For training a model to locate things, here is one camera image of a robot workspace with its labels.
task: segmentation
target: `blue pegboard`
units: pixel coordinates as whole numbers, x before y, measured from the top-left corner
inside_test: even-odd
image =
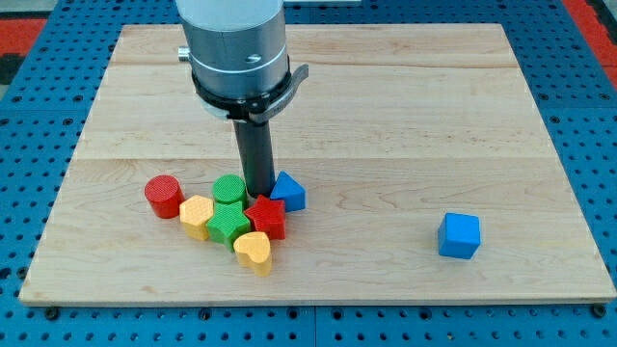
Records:
[[[552,0],[364,0],[288,23],[501,23],[617,280],[617,94]],[[24,307],[16,298],[123,24],[172,0],[61,0],[0,102],[0,345],[616,345],[617,306]]]

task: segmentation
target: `red cylinder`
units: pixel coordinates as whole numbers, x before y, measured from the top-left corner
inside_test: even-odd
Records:
[[[184,195],[175,177],[161,174],[151,179],[144,189],[146,199],[159,218],[173,218],[180,214],[180,204]]]

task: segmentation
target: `wooden table surface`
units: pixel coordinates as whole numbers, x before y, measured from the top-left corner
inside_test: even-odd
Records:
[[[277,170],[306,188],[273,270],[159,220],[143,189],[187,197],[241,174],[232,124],[201,108],[179,26],[127,26],[20,299],[31,306],[492,305],[616,296],[502,28],[288,26],[310,77],[271,121]],[[446,211],[474,214],[472,260],[441,257]]]

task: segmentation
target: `red surface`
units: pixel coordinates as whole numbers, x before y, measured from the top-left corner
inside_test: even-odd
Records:
[[[0,56],[25,56],[37,40],[47,19],[0,19]]]
[[[244,214],[251,220],[254,231],[263,231],[270,240],[285,239],[285,201],[270,200],[262,195]]]
[[[617,89],[617,45],[610,41],[606,28],[596,17],[596,11],[585,0],[563,0],[563,3]]]
[[[184,195],[175,177],[162,174],[151,179],[146,184],[144,195],[158,217],[168,219],[180,214],[180,204],[184,202]]]

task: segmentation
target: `toy block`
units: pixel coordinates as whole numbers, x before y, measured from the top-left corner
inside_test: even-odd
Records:
[[[266,277],[272,270],[270,239],[265,232],[254,231],[238,237],[233,243],[240,265],[253,269],[256,275]]]
[[[159,218],[169,219],[180,214],[184,195],[175,177],[161,174],[151,179],[144,188],[144,195]]]
[[[235,174],[219,177],[212,186],[212,195],[218,203],[231,204],[242,202],[242,208],[247,207],[247,186],[244,180]]]
[[[214,201],[201,196],[193,196],[180,204],[180,222],[189,237],[205,241],[209,237],[206,223],[214,215]]]
[[[284,200],[285,212],[299,211],[307,206],[305,188],[286,172],[279,173],[271,200]]]
[[[438,242],[440,255],[471,259],[482,243],[479,218],[446,213],[438,230]]]
[[[270,200],[262,195],[244,214],[251,220],[253,230],[263,231],[270,240],[285,239],[285,201]]]
[[[242,201],[231,204],[215,203],[214,217],[206,224],[210,239],[224,244],[233,252],[233,242],[251,231],[251,221],[242,213]]]

